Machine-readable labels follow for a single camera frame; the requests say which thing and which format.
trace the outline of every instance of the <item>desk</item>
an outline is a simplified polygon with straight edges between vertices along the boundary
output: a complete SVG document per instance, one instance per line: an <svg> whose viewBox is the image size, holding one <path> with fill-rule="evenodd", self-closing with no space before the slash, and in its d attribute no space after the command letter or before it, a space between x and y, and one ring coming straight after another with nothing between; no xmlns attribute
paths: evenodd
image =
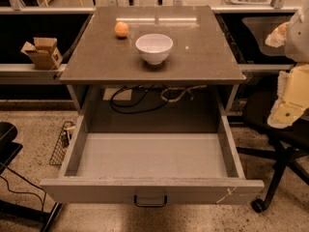
<svg viewBox="0 0 309 232"><path fill-rule="evenodd" d="M113 30L129 26L126 39ZM174 46L160 66L141 60L135 41L169 36ZM216 85L242 76L210 7L97 8L61 82L68 84L79 118L59 178L41 185L61 203L240 204L262 181L245 180ZM191 99L149 113L124 115L102 92L115 85L209 85ZM85 99L78 94L89 87ZM155 105L159 88L144 105ZM138 98L135 90L131 99Z"/></svg>

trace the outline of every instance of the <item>desk cabinet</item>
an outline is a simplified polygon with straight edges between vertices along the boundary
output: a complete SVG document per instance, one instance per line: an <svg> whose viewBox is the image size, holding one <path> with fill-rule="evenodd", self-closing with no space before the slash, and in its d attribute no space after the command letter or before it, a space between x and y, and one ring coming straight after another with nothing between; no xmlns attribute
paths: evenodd
<svg viewBox="0 0 309 232"><path fill-rule="evenodd" d="M126 39L114 35L118 20L129 24ZM147 65L134 46L149 33L170 36L175 44L158 67ZM210 7L97 8L61 76L80 108L77 128L59 177L43 180L42 187L60 203L251 201L264 185L245 179L216 92L217 85L243 80ZM115 85L147 87L136 109L159 107L160 85L207 88L151 112L121 114L102 98ZM143 92L133 89L128 102Z"/></svg>
<svg viewBox="0 0 309 232"><path fill-rule="evenodd" d="M243 175L214 87L141 114L116 113L101 92L88 93L59 178L42 181L55 201L243 204L263 188Z"/></svg>

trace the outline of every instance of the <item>orange fruit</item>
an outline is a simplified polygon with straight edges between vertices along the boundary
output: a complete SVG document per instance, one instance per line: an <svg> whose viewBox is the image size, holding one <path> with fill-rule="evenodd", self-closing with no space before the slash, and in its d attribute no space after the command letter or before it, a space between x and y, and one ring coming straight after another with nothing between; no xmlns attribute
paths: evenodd
<svg viewBox="0 0 309 232"><path fill-rule="evenodd" d="M115 33L118 37L124 38L128 33L128 26L125 22L119 21L115 26Z"/></svg>

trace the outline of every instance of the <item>electrical cable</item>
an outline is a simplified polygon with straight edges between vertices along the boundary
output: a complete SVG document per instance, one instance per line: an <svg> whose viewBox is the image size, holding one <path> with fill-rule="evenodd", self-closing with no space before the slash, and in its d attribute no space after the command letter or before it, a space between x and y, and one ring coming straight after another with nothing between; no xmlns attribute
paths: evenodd
<svg viewBox="0 0 309 232"><path fill-rule="evenodd" d="M34 188L36 188L36 189L40 189L40 190L43 191L44 196L43 196L43 199L42 199L41 197L39 197L39 196L38 196L36 193L34 193L34 192L11 190L8 180L7 180L6 178L4 178L3 176L0 176L0 178L6 182L8 191L10 191L10 192L12 192L12 193L15 193L15 194L32 194L32 195L37 196L37 197L40 199L40 201L41 201L41 204L42 204L42 213L43 213L43 211L44 211L45 199L46 199L46 191L44 191L43 188L40 188L39 186L33 184L32 182L30 182L29 180L27 180L25 177L23 177L22 175L18 174L16 171L12 170L12 169L11 169L9 166L7 166L6 164L0 162L0 165L3 166L3 167L5 167L6 169L8 169L9 171L11 171L12 173L14 173L16 176L18 176L20 179L22 179L23 181L25 181L26 183L28 183L28 184L31 185L32 187L34 187Z"/></svg>
<svg viewBox="0 0 309 232"><path fill-rule="evenodd" d="M110 99L110 106L112 107L112 109L118 113L122 113L122 114L137 114L137 113L145 113L145 112L151 112L151 111L155 111L160 109L161 107L163 107L164 105L166 105L168 103L168 101L165 101L164 103L153 107L153 108L149 108L149 109L144 109L144 110L136 110L136 111L122 111L120 109L117 109L117 107L119 108L132 108L136 105L138 105L143 99L145 99L145 97L149 94L149 91L152 90L155 85L152 85L149 89L145 89L145 94L143 94L143 96L134 104L128 104L128 105L122 105L122 104L117 104L115 103L114 99L116 96L118 96L119 94L123 93L126 90L134 90L134 89L141 89L143 86L138 86L138 87L133 87L133 88L127 88L126 86L118 91L115 92L115 94L111 97Z"/></svg>
<svg viewBox="0 0 309 232"><path fill-rule="evenodd" d="M161 98L166 102L178 102L184 96L185 93L188 93L190 94L191 100L193 101L194 96L193 96L192 90L193 89L203 89L203 88L207 88L207 85L197 85L197 86L191 86L191 87L186 87L186 88L185 87L173 87L173 88L168 87L161 92ZM170 91L180 91L180 90L182 90L182 92L174 99L170 99L170 95L168 99L164 97L164 94L166 92L169 92L170 94Z"/></svg>

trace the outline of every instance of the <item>white robot part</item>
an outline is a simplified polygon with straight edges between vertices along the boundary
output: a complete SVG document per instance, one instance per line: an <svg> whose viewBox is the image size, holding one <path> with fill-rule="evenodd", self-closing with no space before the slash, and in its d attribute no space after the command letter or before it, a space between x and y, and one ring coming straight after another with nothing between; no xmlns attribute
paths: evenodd
<svg viewBox="0 0 309 232"><path fill-rule="evenodd" d="M292 16L286 32L285 54L296 62L309 63L309 0Z"/></svg>
<svg viewBox="0 0 309 232"><path fill-rule="evenodd" d="M281 72L278 77L278 100L267 119L271 127L278 129L291 126L309 107L309 0L286 25L286 32L280 32L285 41L280 44L284 45L286 56L298 64L290 73Z"/></svg>
<svg viewBox="0 0 309 232"><path fill-rule="evenodd" d="M280 72L278 100L270 111L267 123L274 128L291 126L309 108L309 64L299 65L290 73Z"/></svg>
<svg viewBox="0 0 309 232"><path fill-rule="evenodd" d="M273 32L267 36L265 43L276 48L285 45L288 25L289 22L284 22L275 28Z"/></svg>

